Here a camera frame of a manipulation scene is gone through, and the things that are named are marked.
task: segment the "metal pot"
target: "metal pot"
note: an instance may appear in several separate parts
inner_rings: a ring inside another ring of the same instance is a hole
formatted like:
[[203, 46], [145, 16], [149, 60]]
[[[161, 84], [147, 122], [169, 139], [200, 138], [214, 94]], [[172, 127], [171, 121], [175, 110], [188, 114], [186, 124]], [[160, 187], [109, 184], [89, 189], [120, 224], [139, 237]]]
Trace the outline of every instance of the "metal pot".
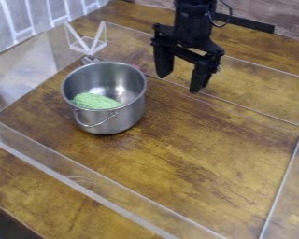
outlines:
[[[92, 134], [116, 134], [129, 129], [144, 113], [147, 81], [143, 72], [125, 63], [92, 63], [67, 77], [61, 93], [79, 127]], [[71, 100], [83, 92], [97, 93], [121, 103], [109, 109], [87, 109]]]

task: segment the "green object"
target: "green object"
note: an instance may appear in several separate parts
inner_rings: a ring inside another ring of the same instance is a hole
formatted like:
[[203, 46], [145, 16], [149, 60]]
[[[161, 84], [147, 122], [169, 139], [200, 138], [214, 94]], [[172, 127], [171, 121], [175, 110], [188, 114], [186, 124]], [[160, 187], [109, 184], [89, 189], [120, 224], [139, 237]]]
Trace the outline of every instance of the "green object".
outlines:
[[89, 109], [107, 109], [121, 106], [121, 103], [96, 93], [80, 93], [72, 100], [73, 104]]

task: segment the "cable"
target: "cable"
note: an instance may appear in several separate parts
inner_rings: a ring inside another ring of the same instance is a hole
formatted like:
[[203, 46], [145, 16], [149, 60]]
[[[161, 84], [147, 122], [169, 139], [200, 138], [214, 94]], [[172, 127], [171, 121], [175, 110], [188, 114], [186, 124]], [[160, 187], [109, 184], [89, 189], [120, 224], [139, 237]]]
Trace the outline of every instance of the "cable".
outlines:
[[227, 18], [226, 22], [223, 24], [220, 24], [220, 25], [215, 23], [215, 20], [212, 19], [211, 11], [208, 11], [208, 18], [210, 18], [211, 24], [215, 27], [224, 27], [230, 23], [230, 21], [231, 21], [231, 18], [232, 18], [232, 15], [234, 15], [234, 9], [232, 9], [232, 7], [227, 3], [224, 3], [223, 0], [219, 0], [219, 1], [230, 10], [228, 18]]

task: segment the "pot handle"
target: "pot handle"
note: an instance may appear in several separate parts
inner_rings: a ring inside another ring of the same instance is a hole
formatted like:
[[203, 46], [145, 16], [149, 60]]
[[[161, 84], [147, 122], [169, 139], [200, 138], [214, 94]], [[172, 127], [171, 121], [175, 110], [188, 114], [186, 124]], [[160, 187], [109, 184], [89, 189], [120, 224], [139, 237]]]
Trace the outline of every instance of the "pot handle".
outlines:
[[100, 126], [100, 125], [104, 124], [109, 119], [115, 118], [115, 117], [119, 115], [119, 113], [115, 112], [115, 113], [113, 113], [105, 120], [103, 120], [100, 123], [88, 125], [88, 124], [84, 124], [84, 123], [81, 122], [80, 117], [79, 117], [79, 115], [77, 115], [77, 111], [79, 111], [79, 109], [75, 108], [75, 109], [73, 109], [75, 120], [76, 120], [77, 123], [79, 123], [83, 127], [85, 127], [85, 128], [93, 128], [93, 127], [96, 127], [96, 126]]

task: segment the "pot rim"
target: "pot rim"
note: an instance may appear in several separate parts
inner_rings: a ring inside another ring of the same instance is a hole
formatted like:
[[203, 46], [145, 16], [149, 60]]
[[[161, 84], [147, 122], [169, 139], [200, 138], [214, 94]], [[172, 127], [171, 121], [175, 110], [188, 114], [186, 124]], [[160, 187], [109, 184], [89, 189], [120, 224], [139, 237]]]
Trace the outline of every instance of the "pot rim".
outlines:
[[[132, 100], [131, 102], [128, 102], [127, 104], [119, 106], [119, 107], [115, 107], [115, 108], [107, 108], [107, 109], [92, 109], [92, 108], [84, 108], [79, 105], [75, 105], [71, 100], [68, 100], [68, 98], [65, 97], [65, 91], [64, 91], [64, 88], [65, 88], [65, 82], [67, 80], [69, 79], [69, 77], [76, 73], [79, 72], [80, 70], [83, 70], [84, 68], [87, 68], [88, 66], [91, 67], [91, 65], [96, 65], [96, 64], [117, 64], [117, 65], [124, 65], [129, 68], [132, 68], [133, 70], [136, 70], [139, 73], [140, 73], [140, 76], [141, 76], [141, 79], [143, 79], [143, 83], [144, 83], [144, 87], [143, 87], [143, 90], [139, 94], [139, 96], [136, 97], [135, 100]], [[67, 76], [65, 76], [65, 79], [62, 81], [62, 84], [61, 84], [61, 94], [62, 94], [62, 97], [65, 99], [65, 101], [69, 103], [69, 105], [72, 105], [73, 107], [84, 110], [84, 111], [92, 111], [92, 112], [107, 112], [107, 111], [111, 111], [111, 110], [117, 110], [117, 109], [121, 109], [121, 108], [125, 108], [127, 106], [132, 105], [135, 102], [137, 102], [137, 100], [141, 98], [141, 96], [144, 95], [147, 91], [147, 80], [145, 80], [145, 75], [143, 74], [143, 72], [139, 70], [139, 68], [136, 68], [132, 64], [128, 64], [128, 63], [119, 63], [119, 62], [99, 62], [99, 63], [89, 63], [87, 65], [83, 65], [80, 66], [77, 69], [75, 69]]]

